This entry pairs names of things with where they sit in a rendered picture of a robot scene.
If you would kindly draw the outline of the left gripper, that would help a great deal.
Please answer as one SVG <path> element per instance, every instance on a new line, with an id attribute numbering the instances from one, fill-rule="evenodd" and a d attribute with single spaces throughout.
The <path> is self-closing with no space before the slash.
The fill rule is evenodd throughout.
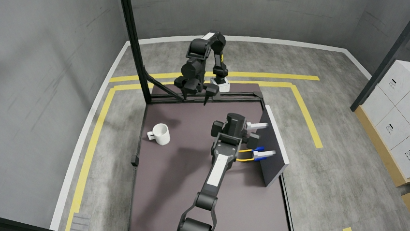
<path id="1" fill-rule="evenodd" d="M 216 85 L 216 84 L 212 84 L 212 83 L 211 83 L 211 84 L 208 85 L 208 86 L 207 86 L 207 85 L 204 85 L 204 82 L 205 82 L 205 80 L 204 80 L 205 72 L 206 72 L 206 71 L 204 71 L 204 72 L 199 72 L 198 74 L 196 74 L 196 75 L 194 76 L 194 78 L 197 78 L 198 76 L 201 77 L 202 84 L 203 84 L 203 89 L 206 90 L 205 100 L 204 100 L 204 106 L 206 105 L 206 103 L 207 103 L 209 97 L 216 96 L 216 94 L 219 92 L 219 89 L 220 89 L 219 85 Z M 181 92 L 182 92 L 182 94 L 183 94 L 183 97 L 184 97 L 184 100 L 186 100 L 186 98 L 187 98 L 187 94 L 185 93 L 185 90 L 184 90 L 184 85 L 185 85 L 185 83 L 186 83 L 187 81 L 188 81 L 188 79 L 185 78 L 184 76 L 179 76 L 178 78 L 176 78 L 176 79 L 174 80 L 174 86 L 176 86 L 177 88 L 179 88 L 179 89 L 181 90 Z"/>

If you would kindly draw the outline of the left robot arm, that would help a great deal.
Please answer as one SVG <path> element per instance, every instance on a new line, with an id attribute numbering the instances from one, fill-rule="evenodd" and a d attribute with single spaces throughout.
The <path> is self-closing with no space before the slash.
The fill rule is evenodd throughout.
<path id="1" fill-rule="evenodd" d="M 201 77 L 194 78 L 194 76 L 205 71 L 206 59 L 209 57 L 211 49 L 214 51 L 215 57 L 213 74 L 216 74 L 216 78 L 214 80 L 217 85 L 226 83 L 224 79 L 228 76 L 228 69 L 223 63 L 222 53 L 225 44 L 225 37 L 217 30 L 210 30 L 204 37 L 192 40 L 186 54 L 186 58 L 189 59 L 181 68 L 182 75 L 188 79 L 184 85 L 185 93 L 196 95 L 196 93 L 202 92 Z"/>

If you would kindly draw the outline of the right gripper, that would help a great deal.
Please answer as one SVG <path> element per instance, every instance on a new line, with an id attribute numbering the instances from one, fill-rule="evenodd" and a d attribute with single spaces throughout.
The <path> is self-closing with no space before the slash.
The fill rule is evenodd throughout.
<path id="1" fill-rule="evenodd" d="M 217 137 L 219 132 L 223 133 L 223 130 L 224 130 L 224 128 L 222 129 L 223 125 L 224 125 L 223 122 L 220 122 L 220 121 L 217 121 L 217 120 L 214 121 L 213 125 L 212 125 L 212 129 L 211 129 L 211 136 Z M 240 137 L 238 137 L 238 138 L 242 138 L 241 143 L 242 144 L 243 143 L 245 143 L 245 144 L 248 143 L 246 148 L 251 149 L 251 150 L 256 150 L 257 146 L 258 146 L 258 143 L 259 143 L 259 140 L 260 140 L 260 137 L 261 137 L 260 134 L 251 132 L 250 137 L 247 138 L 246 134 L 247 134 L 248 131 L 246 129 L 244 131 L 245 131 L 244 135 L 240 135 Z"/>

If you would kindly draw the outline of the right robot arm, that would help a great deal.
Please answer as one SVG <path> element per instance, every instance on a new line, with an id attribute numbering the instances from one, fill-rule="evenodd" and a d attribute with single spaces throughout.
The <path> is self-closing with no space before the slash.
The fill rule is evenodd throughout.
<path id="1" fill-rule="evenodd" d="M 220 189 L 225 172 L 236 162 L 244 135 L 246 118 L 236 113 L 228 113 L 223 133 L 218 133 L 211 147 L 212 167 L 200 192 L 196 194 L 193 206 L 185 211 L 180 219 L 177 231 L 214 231 L 217 223 L 214 207 L 217 203 L 217 193 Z M 221 140 L 221 142 L 218 142 Z M 239 146 L 239 147 L 238 147 Z M 238 150 L 237 150 L 238 147 Z M 212 226 L 192 218 L 186 218 L 187 212 L 194 207 L 211 211 Z M 185 221 L 185 218 L 187 219 Z"/>

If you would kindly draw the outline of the white mug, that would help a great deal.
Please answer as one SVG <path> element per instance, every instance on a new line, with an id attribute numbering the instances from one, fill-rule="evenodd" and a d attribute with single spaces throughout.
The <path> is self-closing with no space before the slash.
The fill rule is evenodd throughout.
<path id="1" fill-rule="evenodd" d="M 167 144 L 170 141 L 169 131 L 165 124 L 157 124 L 153 128 L 153 131 L 148 132 L 147 134 L 150 140 L 156 139 L 156 142 L 161 145 Z M 151 135 L 154 135 L 154 136 L 151 136 Z"/>

